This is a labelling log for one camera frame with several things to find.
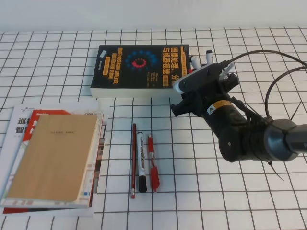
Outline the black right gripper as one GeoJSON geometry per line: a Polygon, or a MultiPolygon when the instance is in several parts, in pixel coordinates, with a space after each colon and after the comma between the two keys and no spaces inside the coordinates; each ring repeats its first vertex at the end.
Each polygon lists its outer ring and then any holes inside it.
{"type": "Polygon", "coordinates": [[[182,101],[172,104],[171,110],[175,116],[193,113],[202,117],[211,104],[217,101],[231,101],[229,91],[239,84],[238,77],[231,73],[227,79],[217,79],[197,90],[181,94],[182,101]]]}

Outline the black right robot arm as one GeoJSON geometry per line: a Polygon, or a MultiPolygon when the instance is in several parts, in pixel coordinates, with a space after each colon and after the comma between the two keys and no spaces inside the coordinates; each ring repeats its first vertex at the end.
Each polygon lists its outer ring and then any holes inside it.
{"type": "Polygon", "coordinates": [[[211,76],[172,104],[175,116],[203,118],[217,136],[222,157],[229,162],[291,161],[307,151],[307,126],[288,119],[262,117],[228,92],[239,84],[231,73],[224,80],[211,76]]]}

